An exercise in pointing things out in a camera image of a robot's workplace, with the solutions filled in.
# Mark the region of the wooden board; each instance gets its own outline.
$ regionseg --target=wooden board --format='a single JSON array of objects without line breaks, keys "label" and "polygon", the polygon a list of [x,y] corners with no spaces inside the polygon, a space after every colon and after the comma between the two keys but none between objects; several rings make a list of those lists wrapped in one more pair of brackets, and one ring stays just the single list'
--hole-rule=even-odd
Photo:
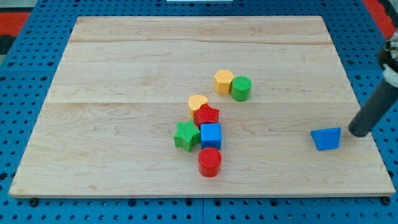
[{"label": "wooden board", "polygon": [[[217,95],[229,69],[253,82]],[[199,146],[174,148],[188,97],[220,109],[221,172]],[[391,195],[372,136],[347,130],[359,106],[321,17],[80,17],[12,183],[18,198]],[[340,126],[341,147],[310,131]]]}]

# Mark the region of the blue block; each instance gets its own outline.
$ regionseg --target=blue block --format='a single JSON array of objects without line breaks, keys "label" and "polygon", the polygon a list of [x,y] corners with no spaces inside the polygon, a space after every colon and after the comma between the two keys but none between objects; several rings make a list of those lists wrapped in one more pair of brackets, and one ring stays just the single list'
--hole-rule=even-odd
[{"label": "blue block", "polygon": [[328,128],[311,131],[318,150],[337,149],[340,143],[341,128]]},{"label": "blue block", "polygon": [[221,149],[221,125],[219,123],[201,124],[200,136],[202,149],[206,147]]}]

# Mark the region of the yellow block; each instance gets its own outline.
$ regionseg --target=yellow block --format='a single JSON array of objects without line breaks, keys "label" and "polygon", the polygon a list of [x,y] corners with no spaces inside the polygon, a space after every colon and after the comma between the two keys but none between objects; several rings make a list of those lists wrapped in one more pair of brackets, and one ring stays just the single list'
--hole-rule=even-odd
[{"label": "yellow block", "polygon": [[193,95],[189,97],[189,118],[193,120],[193,112],[199,110],[200,107],[209,102],[209,99],[202,95]]},{"label": "yellow block", "polygon": [[232,80],[235,78],[229,70],[219,70],[214,75],[214,89],[218,94],[231,93]]}]

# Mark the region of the red cylinder block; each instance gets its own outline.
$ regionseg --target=red cylinder block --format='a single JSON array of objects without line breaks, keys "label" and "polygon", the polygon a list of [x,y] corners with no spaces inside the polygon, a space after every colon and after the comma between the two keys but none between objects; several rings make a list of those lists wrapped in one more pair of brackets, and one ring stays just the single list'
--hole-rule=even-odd
[{"label": "red cylinder block", "polygon": [[220,172],[221,153],[213,147],[207,147],[199,152],[199,172],[205,177],[214,177]]}]

